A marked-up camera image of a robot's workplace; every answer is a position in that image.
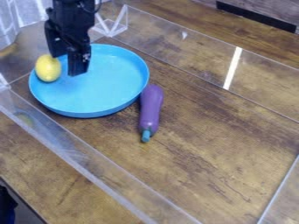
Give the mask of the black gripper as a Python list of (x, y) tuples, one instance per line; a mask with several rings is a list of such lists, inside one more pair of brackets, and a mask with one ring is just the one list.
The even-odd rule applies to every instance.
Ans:
[(89, 69), (90, 45), (88, 30), (97, 12), (94, 0), (52, 0), (44, 23), (46, 45), (53, 58), (68, 54), (68, 75)]

